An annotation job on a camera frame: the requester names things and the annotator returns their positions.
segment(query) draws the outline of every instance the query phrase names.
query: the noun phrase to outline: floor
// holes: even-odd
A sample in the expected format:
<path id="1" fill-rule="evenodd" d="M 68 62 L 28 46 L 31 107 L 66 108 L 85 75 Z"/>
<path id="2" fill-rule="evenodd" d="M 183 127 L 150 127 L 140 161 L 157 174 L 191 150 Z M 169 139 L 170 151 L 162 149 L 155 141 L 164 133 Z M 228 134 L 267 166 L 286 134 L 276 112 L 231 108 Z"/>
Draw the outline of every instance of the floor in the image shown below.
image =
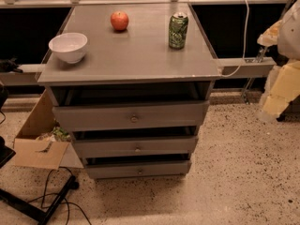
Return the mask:
<path id="1" fill-rule="evenodd" d="M 11 98 L 0 134 L 12 146 L 36 98 Z M 78 204 L 91 224 L 300 224 L 300 117 L 263 123 L 259 96 L 249 105 L 238 93 L 213 93 L 186 176 L 92 180 L 72 169 L 80 187 L 67 200 Z M 27 201 L 43 194 L 49 171 L 15 167 L 0 170 L 0 188 Z M 53 172 L 47 193 L 65 184 L 68 172 Z M 46 205 L 51 198 L 46 198 Z M 40 205 L 40 200 L 33 203 Z M 69 205 L 68 224 L 88 224 Z M 0 202 L 1 224 L 37 224 Z M 68 207 L 58 207 L 49 224 L 66 224 Z"/>

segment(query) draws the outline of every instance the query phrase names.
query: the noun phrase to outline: speckled floor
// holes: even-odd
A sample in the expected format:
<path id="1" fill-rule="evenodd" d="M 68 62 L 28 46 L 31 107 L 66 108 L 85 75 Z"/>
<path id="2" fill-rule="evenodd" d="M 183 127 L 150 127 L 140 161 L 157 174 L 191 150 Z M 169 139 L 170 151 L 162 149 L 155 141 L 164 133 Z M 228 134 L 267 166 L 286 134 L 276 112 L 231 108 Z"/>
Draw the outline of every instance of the speckled floor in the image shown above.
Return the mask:
<path id="1" fill-rule="evenodd" d="M 80 188 L 69 192 L 68 201 L 92 224 L 300 224 L 300 118 L 265 124 L 256 117 L 258 97 L 250 101 L 246 105 L 235 93 L 212 95 L 186 176 L 92 180 L 72 169 Z M 7 146 L 35 102 L 6 102 L 0 134 Z M 9 162 L 0 170 L 0 188 L 29 201 L 42 195 L 48 172 Z M 67 171 L 54 172 L 48 192 L 58 191 L 67 178 Z M 1 224 L 37 224 L 3 202 L 0 211 Z M 67 216 L 62 204 L 49 224 L 66 224 Z M 88 224 L 72 204 L 68 224 Z"/>

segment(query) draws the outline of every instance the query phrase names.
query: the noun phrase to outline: gray tabletop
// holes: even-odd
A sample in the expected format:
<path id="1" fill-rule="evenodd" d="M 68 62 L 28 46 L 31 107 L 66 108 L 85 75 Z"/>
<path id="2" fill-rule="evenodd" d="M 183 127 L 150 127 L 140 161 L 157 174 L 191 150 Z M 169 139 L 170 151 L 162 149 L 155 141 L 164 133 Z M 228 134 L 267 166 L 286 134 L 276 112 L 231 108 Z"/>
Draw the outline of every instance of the gray tabletop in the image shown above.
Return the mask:
<path id="1" fill-rule="evenodd" d="M 115 32 L 110 17 L 116 10 L 129 16 L 124 32 Z M 186 46 L 169 47 L 170 17 L 188 15 Z M 38 82 L 42 85 L 208 81 L 219 77 L 213 59 L 188 4 L 132 4 L 76 6 L 66 32 L 88 37 L 87 54 L 75 65 L 51 55 Z"/>

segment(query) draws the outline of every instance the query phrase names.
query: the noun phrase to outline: can top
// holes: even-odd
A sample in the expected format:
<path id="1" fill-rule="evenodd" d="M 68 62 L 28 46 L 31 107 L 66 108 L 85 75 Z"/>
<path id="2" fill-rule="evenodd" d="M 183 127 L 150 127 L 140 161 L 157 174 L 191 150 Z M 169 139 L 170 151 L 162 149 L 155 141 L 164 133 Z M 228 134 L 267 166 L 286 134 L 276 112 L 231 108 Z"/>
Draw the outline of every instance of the can top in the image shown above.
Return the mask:
<path id="1" fill-rule="evenodd" d="M 176 19 L 185 19 L 188 15 L 182 11 L 177 11 L 173 15 Z"/>

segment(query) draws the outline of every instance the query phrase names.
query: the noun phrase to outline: drawer knob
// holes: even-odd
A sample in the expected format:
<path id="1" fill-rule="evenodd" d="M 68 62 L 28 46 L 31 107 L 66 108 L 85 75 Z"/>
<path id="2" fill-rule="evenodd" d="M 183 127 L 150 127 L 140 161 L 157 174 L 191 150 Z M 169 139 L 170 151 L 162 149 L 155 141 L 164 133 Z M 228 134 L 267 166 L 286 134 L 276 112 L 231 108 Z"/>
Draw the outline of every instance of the drawer knob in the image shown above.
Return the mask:
<path id="1" fill-rule="evenodd" d="M 136 115 L 131 116 L 131 123 L 137 123 L 139 121 L 139 118 Z"/>

